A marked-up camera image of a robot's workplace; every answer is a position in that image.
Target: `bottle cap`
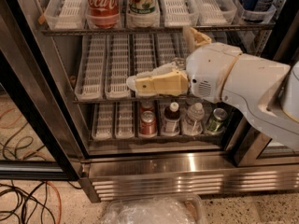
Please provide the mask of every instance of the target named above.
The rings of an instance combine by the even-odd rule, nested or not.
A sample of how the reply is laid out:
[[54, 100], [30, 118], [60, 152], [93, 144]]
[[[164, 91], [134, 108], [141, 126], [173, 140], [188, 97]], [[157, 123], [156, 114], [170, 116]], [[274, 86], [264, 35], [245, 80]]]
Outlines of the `bottle cap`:
[[200, 110], [203, 109], [203, 104], [201, 104], [201, 103], [195, 103], [194, 104], [194, 108], [195, 108], [195, 110], [200, 111]]
[[170, 108], [170, 110], [171, 110], [172, 112], [177, 112], [177, 111], [178, 111], [178, 107], [179, 107], [179, 105], [178, 105], [177, 102], [173, 102], [173, 103], [171, 103], [170, 106], [169, 106], [169, 108]]

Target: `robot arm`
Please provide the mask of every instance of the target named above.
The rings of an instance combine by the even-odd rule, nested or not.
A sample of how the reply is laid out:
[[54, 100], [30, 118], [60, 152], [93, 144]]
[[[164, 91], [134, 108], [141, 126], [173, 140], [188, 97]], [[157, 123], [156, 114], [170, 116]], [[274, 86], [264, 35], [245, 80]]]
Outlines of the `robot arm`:
[[255, 129], [293, 149], [299, 148], [299, 99], [295, 100], [293, 87], [299, 86], [298, 68], [299, 63], [280, 104], [281, 86], [290, 70], [286, 64], [221, 43], [196, 49], [186, 62], [192, 94], [239, 109]]

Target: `concrete floor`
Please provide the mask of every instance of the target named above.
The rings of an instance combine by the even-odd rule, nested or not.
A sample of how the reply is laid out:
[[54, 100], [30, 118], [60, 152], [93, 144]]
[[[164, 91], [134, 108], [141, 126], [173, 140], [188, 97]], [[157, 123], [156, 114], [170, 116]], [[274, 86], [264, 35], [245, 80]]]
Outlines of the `concrete floor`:
[[[8, 97], [0, 97], [0, 114], [5, 110], [15, 107]], [[9, 116], [0, 117], [0, 126], [8, 124], [11, 120], [15, 120], [19, 116], [18, 110], [10, 112]], [[18, 122], [8, 129], [0, 129], [0, 143], [4, 144], [8, 138], [18, 130], [23, 123], [24, 118], [20, 118]], [[30, 134], [34, 137], [32, 149], [42, 146], [41, 141], [27, 125], [23, 130], [23, 134]], [[21, 133], [16, 136], [16, 140], [9, 143], [11, 148], [15, 147], [18, 140], [21, 139]], [[25, 157], [28, 150], [20, 150], [18, 157]], [[51, 159], [49, 152], [43, 148], [41, 154], [47, 159]], [[40, 182], [38, 181], [14, 181], [14, 185], [30, 192]], [[10, 185], [10, 180], [0, 180], [0, 184]], [[85, 193], [81, 189], [74, 189], [67, 182], [53, 182], [59, 191], [62, 204], [61, 222], [64, 224], [95, 224], [100, 223], [100, 219], [105, 213], [109, 203], [91, 203]], [[0, 185], [0, 193], [7, 187]], [[39, 189], [35, 193], [35, 197], [43, 203], [45, 201], [45, 188]], [[297, 224], [299, 223], [299, 191], [275, 191], [275, 192], [258, 192], [240, 195], [208, 195], [202, 196], [202, 202], [206, 213], [207, 222], [212, 224]], [[0, 219], [4, 217], [1, 211], [13, 210], [17, 203], [17, 197], [13, 193], [0, 194]], [[48, 188], [47, 207], [52, 211], [55, 217], [58, 216], [58, 198], [52, 188]], [[34, 208], [34, 203], [29, 203], [28, 212]], [[50, 214], [44, 212], [43, 222], [40, 219], [42, 208], [37, 207], [32, 214], [28, 223], [54, 223]], [[16, 216], [12, 216], [0, 223], [14, 224], [19, 223]]]

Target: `glass door refrigerator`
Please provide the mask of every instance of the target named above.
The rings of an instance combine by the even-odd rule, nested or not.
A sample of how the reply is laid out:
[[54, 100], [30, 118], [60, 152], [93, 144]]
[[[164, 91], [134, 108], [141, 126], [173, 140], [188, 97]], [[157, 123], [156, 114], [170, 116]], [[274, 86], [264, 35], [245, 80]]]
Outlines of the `glass door refrigerator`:
[[[143, 96], [126, 84], [167, 63], [184, 64], [192, 54], [186, 27], [212, 44], [293, 66], [296, 0], [274, 0], [258, 22], [244, 21], [238, 0], [208, 0], [214, 7], [205, 0], [157, 0], [150, 27], [137, 27], [128, 0], [119, 1], [120, 21], [104, 29], [93, 25], [86, 0], [0, 0], [0, 82], [55, 159], [3, 160], [1, 177], [77, 180], [91, 202], [298, 189], [298, 148], [258, 131], [235, 106], [189, 91]], [[182, 117], [188, 105], [202, 104], [203, 131], [186, 135], [180, 122], [165, 135], [164, 109], [172, 102]], [[152, 104], [157, 132], [143, 129], [144, 103]], [[210, 131], [216, 109], [227, 118]]]

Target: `electrical cable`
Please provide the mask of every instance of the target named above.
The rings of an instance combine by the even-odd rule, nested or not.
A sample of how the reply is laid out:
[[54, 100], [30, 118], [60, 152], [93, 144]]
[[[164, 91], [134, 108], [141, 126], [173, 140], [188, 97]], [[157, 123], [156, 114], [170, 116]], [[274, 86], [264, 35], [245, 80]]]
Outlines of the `electrical cable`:
[[12, 135], [8, 138], [8, 140], [2, 145], [2, 146], [3, 146], [3, 148], [2, 148], [2, 156], [3, 156], [3, 158], [4, 158], [5, 160], [7, 160], [7, 161], [12, 161], [12, 159], [8, 158], [7, 155], [6, 155], [6, 149], [7, 149], [7, 146], [8, 146], [8, 144], [9, 144], [9, 142], [10, 142], [15, 136], [17, 136], [18, 133], [20, 133], [20, 132], [26, 127], [27, 124], [28, 124], [28, 122], [26, 122], [23, 126], [21, 126], [21, 128], [20, 128], [18, 131], [16, 131], [14, 134], [12, 134]]
[[38, 152], [38, 151], [28, 151], [26, 152], [23, 157], [21, 158], [22, 161], [26, 161], [30, 158], [27, 158], [28, 155], [33, 154], [30, 158], [34, 158], [34, 157], [38, 157], [38, 158], [42, 158], [44, 161], [50, 161], [52, 160], [51, 157], [47, 157], [45, 154]]
[[56, 189], [56, 187], [54, 186], [54, 184], [52, 184], [49, 181], [47, 183], [54, 189], [54, 191], [56, 193], [56, 196], [57, 196], [57, 199], [58, 199], [58, 204], [59, 204], [58, 205], [58, 211], [59, 211], [59, 213], [58, 213], [58, 219], [56, 221], [56, 224], [60, 224], [60, 221], [62, 219], [62, 212], [63, 212], [62, 199], [60, 197], [59, 191]]
[[45, 206], [46, 206], [46, 203], [47, 203], [47, 200], [48, 200], [48, 184], [47, 184], [47, 182], [45, 184], [45, 190], [46, 190], [45, 202], [44, 202], [43, 208], [41, 209], [41, 214], [40, 214], [40, 223], [41, 224], [44, 223], [43, 222], [44, 210], [45, 210]]
[[[55, 217], [53, 215], [53, 213], [49, 210], [49, 208], [44, 204], [44, 203], [41, 203], [40, 201], [38, 201], [34, 196], [33, 194], [40, 188], [42, 187], [43, 185], [46, 185], [46, 182], [41, 182], [39, 185], [37, 185], [30, 193], [27, 193], [26, 191], [24, 191], [23, 189], [20, 189], [20, 188], [17, 188], [14, 186], [14, 183], [11, 181], [11, 184], [12, 185], [6, 185], [6, 184], [1, 184], [0, 183], [0, 188], [7, 188], [3, 191], [0, 191], [0, 198], [3, 197], [4, 195], [6, 194], [9, 194], [9, 193], [16, 193], [17, 195], [17, 203], [16, 203], [16, 206], [15, 208], [13, 208], [13, 210], [11, 211], [0, 211], [0, 221], [2, 220], [7, 220], [8, 218], [12, 217], [12, 216], [15, 216], [15, 217], [18, 217], [18, 220], [19, 220], [19, 223], [20, 224], [28, 224], [28, 221], [30, 220], [31, 216], [33, 215], [33, 213], [35, 212], [36, 210], [36, 207], [38, 205], [42, 206], [42, 208], [44, 210], [47, 210], [49, 213], [50, 213], [50, 216], [51, 216], [51, 219], [53, 220], [53, 223], [55, 224], [59, 224], [59, 222], [56, 222], [55, 221]], [[32, 201], [34, 202], [36, 205], [35, 205], [35, 208], [32, 210], [32, 212], [30, 213], [29, 217], [27, 217], [27, 204], [29, 201]], [[61, 207], [61, 200], [60, 200], [60, 197], [59, 197], [59, 205], [60, 205], [60, 213], [59, 213], [59, 217], [61, 216], [61, 210], [62, 210], [62, 207]], [[21, 207], [21, 216], [18, 216], [16, 214], [16, 211]]]
[[77, 189], [77, 190], [81, 190], [82, 187], [76, 187], [74, 184], [72, 184], [71, 182], [67, 181], [67, 183], [72, 186], [74, 189]]
[[[9, 112], [11, 112], [12, 110], [15, 110], [16, 108], [10, 108], [10, 109], [7, 109], [6, 111], [4, 111], [2, 114], [0, 114], [0, 120], [1, 118], [8, 114]], [[22, 117], [22, 114], [20, 114], [13, 122], [7, 124], [7, 125], [4, 125], [4, 126], [0, 126], [0, 129], [7, 129], [9, 128], [10, 126], [14, 125], [20, 118]]]
[[[26, 138], [31, 138], [31, 142], [29, 142], [28, 144], [26, 144], [26, 145], [24, 145], [24, 146], [19, 147], [19, 144], [21, 143], [21, 141], [23, 141], [23, 140], [26, 139]], [[22, 139], [20, 139], [20, 140], [18, 141], [17, 145], [16, 145], [15, 148], [14, 148], [14, 153], [15, 153], [15, 154], [14, 154], [14, 157], [16, 158], [16, 160], [19, 159], [19, 158], [18, 158], [18, 153], [17, 153], [18, 150], [25, 149], [25, 148], [31, 146], [33, 142], [34, 142], [34, 138], [33, 138], [32, 136], [24, 136]]]

